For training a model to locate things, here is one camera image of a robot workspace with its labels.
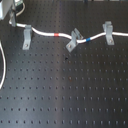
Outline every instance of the metal clamp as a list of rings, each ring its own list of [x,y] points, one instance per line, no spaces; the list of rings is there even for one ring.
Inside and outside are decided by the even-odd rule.
[[[66,48],[69,52],[72,52],[72,50],[78,45],[77,39],[78,40],[83,39],[83,36],[76,28],[74,29],[74,31],[72,31],[71,36],[72,36],[71,41],[66,45]]]
[[[113,26],[111,21],[106,21],[105,24],[103,24],[104,32],[106,32],[106,40],[108,45],[114,45],[114,40],[112,37],[113,32]]]
[[[31,43],[31,36],[32,36],[32,27],[31,25],[26,25],[24,30],[23,50],[29,50],[30,43]]]
[[[16,27],[16,11],[12,8],[10,9],[10,21],[13,27]]]

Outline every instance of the metal bracket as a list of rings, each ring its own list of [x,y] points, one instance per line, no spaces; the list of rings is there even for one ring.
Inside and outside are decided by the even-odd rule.
[[[31,25],[26,25],[24,30],[23,50],[29,50],[30,43],[31,43],[31,36],[32,36],[32,27]]]
[[[111,21],[106,21],[105,24],[103,24],[104,32],[106,32],[106,40],[108,45],[114,45],[114,40],[112,37],[113,32],[113,26]]]
[[[13,27],[16,27],[16,11],[12,8],[10,9],[10,21]]]
[[[72,52],[72,50],[78,45],[77,39],[79,40],[83,39],[83,36],[80,34],[80,32],[76,28],[74,29],[74,31],[72,31],[71,35],[72,35],[72,39],[66,45],[66,48],[69,52]]]

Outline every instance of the white cable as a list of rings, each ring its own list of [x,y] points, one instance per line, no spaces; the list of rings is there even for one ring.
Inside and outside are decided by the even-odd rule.
[[[20,12],[18,12],[18,13],[16,14],[16,16],[21,15],[21,14],[24,12],[24,10],[25,10],[25,4],[23,3],[23,9],[22,9]]]
[[[128,33],[112,32],[112,35],[115,35],[115,36],[128,36]]]
[[[5,55],[4,55],[1,41],[0,41],[0,50],[1,50],[2,58],[3,58],[3,76],[2,76],[2,80],[0,82],[0,89],[1,89],[3,86],[4,80],[5,80],[5,75],[6,75],[6,60],[5,60]]]
[[[68,39],[70,39],[70,40],[72,39],[72,37],[71,37],[70,35],[64,34],[64,33],[59,33],[59,36],[68,38]]]
[[[35,28],[32,28],[32,30],[33,30],[35,33],[37,33],[37,34],[39,34],[39,35],[42,35],[42,36],[54,36],[54,33],[40,32],[40,31],[36,30]]]

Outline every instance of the black perforated tabletop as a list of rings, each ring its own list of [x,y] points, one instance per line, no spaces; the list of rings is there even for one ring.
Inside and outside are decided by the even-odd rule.
[[[127,2],[26,0],[17,19],[44,32],[88,38],[111,21],[128,33]],[[69,53],[69,39],[33,33],[23,51],[23,28],[0,21],[7,74],[0,90],[0,128],[128,128],[128,37],[105,36],[79,44]],[[0,76],[2,75],[0,54]]]

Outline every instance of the screw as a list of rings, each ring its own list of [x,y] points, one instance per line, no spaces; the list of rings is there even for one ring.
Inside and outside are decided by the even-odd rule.
[[[109,41],[110,41],[110,43],[113,43],[113,40],[112,39],[110,39]]]
[[[71,45],[69,44],[68,47],[71,48]]]
[[[27,48],[28,47],[28,44],[25,44],[25,47]]]

